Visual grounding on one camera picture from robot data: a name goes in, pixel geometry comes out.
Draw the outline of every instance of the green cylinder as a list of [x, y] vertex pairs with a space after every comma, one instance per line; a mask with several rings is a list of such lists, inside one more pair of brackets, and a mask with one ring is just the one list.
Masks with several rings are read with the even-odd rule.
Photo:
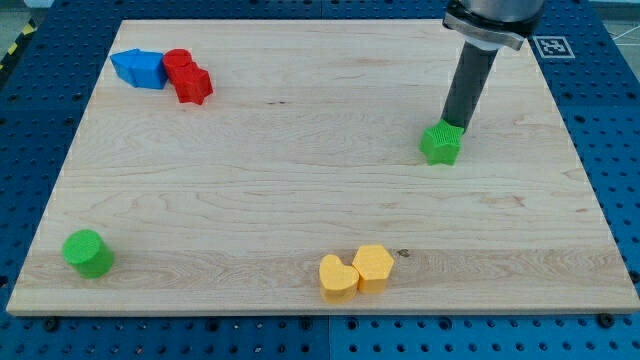
[[80, 276], [87, 279], [106, 274], [113, 265], [113, 252], [93, 230], [80, 230], [67, 238], [62, 257]]

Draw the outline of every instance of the yellow heart block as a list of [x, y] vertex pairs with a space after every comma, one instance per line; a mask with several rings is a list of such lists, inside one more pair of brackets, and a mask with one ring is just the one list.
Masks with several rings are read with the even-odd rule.
[[360, 274], [358, 290], [363, 294], [383, 292], [387, 286], [387, 279], [389, 279], [393, 263], [393, 257], [384, 246], [360, 246], [352, 263]]
[[320, 262], [320, 294], [324, 301], [339, 304], [356, 296], [360, 275], [339, 257], [326, 255]]

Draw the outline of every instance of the green block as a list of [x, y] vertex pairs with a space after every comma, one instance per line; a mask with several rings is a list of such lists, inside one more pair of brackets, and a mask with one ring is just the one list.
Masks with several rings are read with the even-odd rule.
[[93, 230], [71, 234], [62, 246], [62, 257], [87, 279], [106, 274], [113, 265], [113, 252]]
[[434, 127], [424, 131], [420, 151], [427, 156], [429, 165], [453, 165], [460, 152], [460, 139], [463, 134], [463, 128], [440, 120]]

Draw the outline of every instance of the wood grain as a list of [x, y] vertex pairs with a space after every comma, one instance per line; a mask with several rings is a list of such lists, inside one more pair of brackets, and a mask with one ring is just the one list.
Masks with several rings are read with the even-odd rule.
[[[425, 164], [420, 136], [461, 46], [438, 21], [123, 22], [112, 53], [188, 47], [217, 94], [179, 104], [171, 85], [133, 89], [105, 63], [8, 310], [637, 310], [528, 46], [501, 50], [457, 165]], [[116, 254], [100, 279], [60, 256], [80, 228]], [[323, 303], [322, 256], [349, 262], [366, 243], [392, 251], [387, 291]]]

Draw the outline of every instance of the blue pegboard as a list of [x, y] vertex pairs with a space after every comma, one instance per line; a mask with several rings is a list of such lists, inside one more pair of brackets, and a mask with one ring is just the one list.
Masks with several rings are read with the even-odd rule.
[[[122, 19], [441, 18], [445, 4], [56, 1], [0, 92], [2, 309]], [[640, 271], [639, 84], [585, 0], [549, 0], [537, 35], [564, 37], [575, 55], [534, 51], [624, 260]], [[0, 359], [639, 358], [640, 316], [613, 319], [603, 328], [595, 316], [51, 320], [2, 311]]]

